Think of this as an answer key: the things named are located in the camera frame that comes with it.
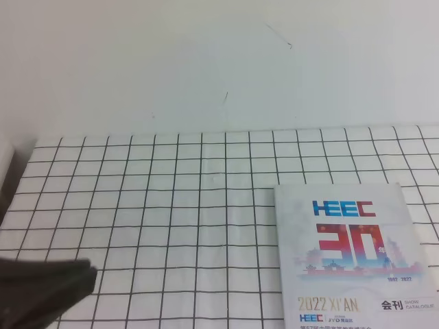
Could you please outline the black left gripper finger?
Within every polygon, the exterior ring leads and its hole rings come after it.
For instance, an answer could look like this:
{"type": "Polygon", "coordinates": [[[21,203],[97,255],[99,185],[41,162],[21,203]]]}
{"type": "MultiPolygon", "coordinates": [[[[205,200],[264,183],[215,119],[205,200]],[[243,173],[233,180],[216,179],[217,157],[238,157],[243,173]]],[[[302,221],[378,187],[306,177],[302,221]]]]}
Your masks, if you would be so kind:
{"type": "Polygon", "coordinates": [[[1,259],[1,327],[47,328],[88,297],[97,269],[87,259],[1,259]]]}

